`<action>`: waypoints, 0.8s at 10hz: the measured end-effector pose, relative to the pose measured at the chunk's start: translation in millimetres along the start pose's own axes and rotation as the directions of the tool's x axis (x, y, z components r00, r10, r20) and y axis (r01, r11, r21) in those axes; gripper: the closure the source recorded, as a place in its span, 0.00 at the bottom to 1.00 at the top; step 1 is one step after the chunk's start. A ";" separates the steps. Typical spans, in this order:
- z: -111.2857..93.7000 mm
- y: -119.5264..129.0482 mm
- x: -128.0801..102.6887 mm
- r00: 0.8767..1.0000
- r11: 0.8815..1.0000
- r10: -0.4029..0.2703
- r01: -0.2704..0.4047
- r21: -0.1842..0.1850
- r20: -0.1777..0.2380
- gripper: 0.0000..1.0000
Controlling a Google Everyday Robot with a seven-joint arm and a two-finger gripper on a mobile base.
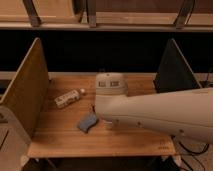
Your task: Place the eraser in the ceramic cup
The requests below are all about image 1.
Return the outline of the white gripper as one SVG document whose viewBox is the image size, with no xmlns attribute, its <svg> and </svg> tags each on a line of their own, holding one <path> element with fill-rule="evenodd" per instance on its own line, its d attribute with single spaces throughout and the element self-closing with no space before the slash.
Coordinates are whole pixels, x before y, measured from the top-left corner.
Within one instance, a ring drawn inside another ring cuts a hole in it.
<svg viewBox="0 0 213 171">
<path fill-rule="evenodd" d="M 126 95 L 128 86 L 121 73 L 100 73 L 95 80 L 97 95 Z"/>
</svg>

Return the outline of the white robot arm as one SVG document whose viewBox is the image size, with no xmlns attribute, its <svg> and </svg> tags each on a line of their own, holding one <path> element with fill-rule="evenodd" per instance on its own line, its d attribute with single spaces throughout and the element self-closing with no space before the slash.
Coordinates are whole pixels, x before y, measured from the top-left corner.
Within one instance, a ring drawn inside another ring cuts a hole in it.
<svg viewBox="0 0 213 171">
<path fill-rule="evenodd" d="M 128 96 L 120 73 L 96 76 L 95 111 L 104 120 L 141 124 L 173 134 L 213 133 L 213 88 Z"/>
</svg>

